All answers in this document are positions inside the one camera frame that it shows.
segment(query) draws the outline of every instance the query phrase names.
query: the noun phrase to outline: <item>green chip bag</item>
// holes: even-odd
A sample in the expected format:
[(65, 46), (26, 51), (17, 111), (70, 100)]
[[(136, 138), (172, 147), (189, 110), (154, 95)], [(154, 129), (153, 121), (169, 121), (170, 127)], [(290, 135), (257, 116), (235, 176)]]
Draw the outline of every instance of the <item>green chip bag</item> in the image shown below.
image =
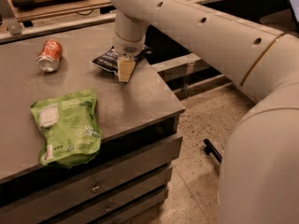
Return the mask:
[(37, 101), (31, 105), (36, 125), (46, 137), (39, 161), (71, 168), (93, 159), (101, 146), (101, 131), (94, 115), (94, 90)]

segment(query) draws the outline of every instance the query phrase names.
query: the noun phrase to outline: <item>beige floor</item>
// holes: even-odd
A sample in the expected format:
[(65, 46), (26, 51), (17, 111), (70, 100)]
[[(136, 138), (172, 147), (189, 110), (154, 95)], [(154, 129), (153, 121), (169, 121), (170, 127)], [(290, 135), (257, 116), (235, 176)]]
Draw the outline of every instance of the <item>beige floor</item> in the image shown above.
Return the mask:
[(180, 157), (173, 162), (168, 199), (126, 224), (217, 223), (220, 165), (205, 154), (203, 140), (208, 138), (222, 153), (230, 133), (253, 103), (225, 77), (194, 84), (189, 95), (181, 99), (186, 111), (178, 131), (184, 139)]

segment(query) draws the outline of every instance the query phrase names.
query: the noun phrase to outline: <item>dresser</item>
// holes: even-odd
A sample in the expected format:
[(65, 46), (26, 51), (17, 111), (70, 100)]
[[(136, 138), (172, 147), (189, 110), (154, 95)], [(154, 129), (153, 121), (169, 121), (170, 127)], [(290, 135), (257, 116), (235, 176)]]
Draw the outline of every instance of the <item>dresser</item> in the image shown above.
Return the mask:
[[(129, 83), (93, 65), (112, 46), (113, 22), (0, 45), (0, 223), (122, 223), (167, 198), (184, 106), (144, 59)], [(64, 49), (60, 69), (36, 66), (47, 39)], [(94, 89), (102, 145), (71, 169), (42, 166), (45, 138), (30, 105)]]

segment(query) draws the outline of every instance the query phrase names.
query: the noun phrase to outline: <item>drawer knob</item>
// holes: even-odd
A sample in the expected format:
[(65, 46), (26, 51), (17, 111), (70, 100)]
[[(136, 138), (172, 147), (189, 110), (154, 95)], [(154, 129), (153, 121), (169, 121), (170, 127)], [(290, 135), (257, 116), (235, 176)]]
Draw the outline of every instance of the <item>drawer knob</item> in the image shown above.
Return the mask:
[(99, 192), (101, 190), (101, 187), (98, 186), (96, 183), (93, 183), (92, 193)]
[(106, 205), (106, 212), (110, 212), (112, 210), (112, 206)]

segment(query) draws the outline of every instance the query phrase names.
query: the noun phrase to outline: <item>red soda can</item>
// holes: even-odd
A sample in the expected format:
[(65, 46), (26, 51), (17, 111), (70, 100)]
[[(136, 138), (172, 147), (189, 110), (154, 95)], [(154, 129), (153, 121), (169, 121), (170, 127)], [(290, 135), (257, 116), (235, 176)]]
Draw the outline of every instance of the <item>red soda can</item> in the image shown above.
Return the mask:
[(62, 58), (63, 47), (53, 39), (45, 42), (43, 49), (38, 55), (37, 65), (44, 72), (53, 72), (58, 70)]

